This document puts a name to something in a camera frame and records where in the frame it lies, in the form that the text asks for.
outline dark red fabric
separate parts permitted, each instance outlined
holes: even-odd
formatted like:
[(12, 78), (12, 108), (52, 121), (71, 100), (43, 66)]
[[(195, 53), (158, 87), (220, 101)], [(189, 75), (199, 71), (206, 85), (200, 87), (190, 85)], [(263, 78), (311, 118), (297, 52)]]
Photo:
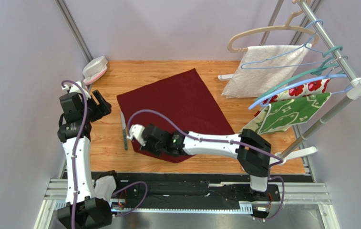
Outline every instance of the dark red fabric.
[[(142, 109), (151, 109), (164, 114), (183, 130), (211, 135), (234, 134), (196, 69), (118, 95), (117, 100), (126, 122), (133, 113)], [(143, 126), (154, 124), (162, 130), (175, 131), (175, 128), (163, 118), (150, 113), (137, 115), (131, 124)], [(192, 157), (174, 157), (166, 154), (157, 157), (139, 150), (140, 145), (137, 141), (133, 141), (132, 145), (135, 152), (173, 163)]]

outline white cloth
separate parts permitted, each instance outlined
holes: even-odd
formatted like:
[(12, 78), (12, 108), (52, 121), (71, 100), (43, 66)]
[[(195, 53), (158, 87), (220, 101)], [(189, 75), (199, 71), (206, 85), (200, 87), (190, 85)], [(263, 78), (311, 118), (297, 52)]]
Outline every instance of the white cloth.
[[(292, 77), (297, 67), (273, 68), (273, 69), (241, 69), (241, 65), (252, 61), (261, 61), (279, 54), (292, 51), (300, 47), (298, 45), (263, 45), (250, 46), (241, 60), (232, 79), (227, 83), (222, 95), (227, 98), (258, 97), (275, 85)], [(274, 58), (262, 63), (247, 64), (245, 68), (273, 67), (297, 65), (309, 49), (302, 47), (289, 54)]]

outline wall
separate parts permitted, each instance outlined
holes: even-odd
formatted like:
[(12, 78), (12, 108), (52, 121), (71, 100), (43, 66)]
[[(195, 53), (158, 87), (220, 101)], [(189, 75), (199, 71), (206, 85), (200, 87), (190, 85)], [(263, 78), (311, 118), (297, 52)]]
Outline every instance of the wall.
[[(324, 1), (317, 17), (325, 21), (334, 43), (344, 46), (343, 54), (361, 76), (361, 1)], [(320, 55), (313, 58), (320, 60)], [(337, 91), (348, 83), (335, 80), (330, 89)], [(343, 96), (330, 99), (318, 117)], [(361, 228), (361, 98), (332, 118), (307, 144), (319, 149), (310, 159), (313, 172), (318, 181), (326, 182), (341, 228)]]
[(62, 165), (62, 79), (86, 62), (53, 0), (0, 0), (0, 228), (33, 228)]
[[(276, 0), (66, 0), (94, 57), (109, 60), (241, 60), (232, 36), (268, 25)], [(285, 1), (275, 25), (299, 6)], [(267, 44), (287, 44), (273, 32)], [(235, 42), (258, 45), (262, 34)]]

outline green towel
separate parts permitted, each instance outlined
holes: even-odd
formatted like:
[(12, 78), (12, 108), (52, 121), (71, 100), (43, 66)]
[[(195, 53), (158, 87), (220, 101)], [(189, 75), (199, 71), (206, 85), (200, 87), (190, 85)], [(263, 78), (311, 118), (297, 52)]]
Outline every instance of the green towel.
[(292, 125), (309, 121), (330, 97), (331, 93), (322, 93), (270, 103), (242, 129), (259, 135), (286, 131)]

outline wooden table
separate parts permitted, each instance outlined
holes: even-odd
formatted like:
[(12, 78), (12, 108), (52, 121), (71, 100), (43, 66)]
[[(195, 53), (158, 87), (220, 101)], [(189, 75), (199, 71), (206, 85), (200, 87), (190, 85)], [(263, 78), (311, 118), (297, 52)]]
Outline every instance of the wooden table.
[[(252, 98), (226, 99), (221, 93), (227, 84), (217, 79), (219, 74), (233, 73), (236, 61), (110, 61), (105, 75), (93, 84), (111, 103), (110, 115), (92, 123), (90, 164), (92, 171), (117, 172), (181, 172), (181, 173), (244, 173), (238, 161), (222, 156), (197, 155), (181, 163), (170, 163), (133, 151), (131, 143), (124, 149), (120, 107), (116, 96), (169, 76), (196, 68), (214, 96), (233, 130), (237, 133), (257, 112), (248, 110)], [(266, 134), (272, 153), (282, 152), (295, 140), (293, 130)], [(275, 166), (272, 173), (303, 174), (302, 160), (295, 159), (283, 166)]]

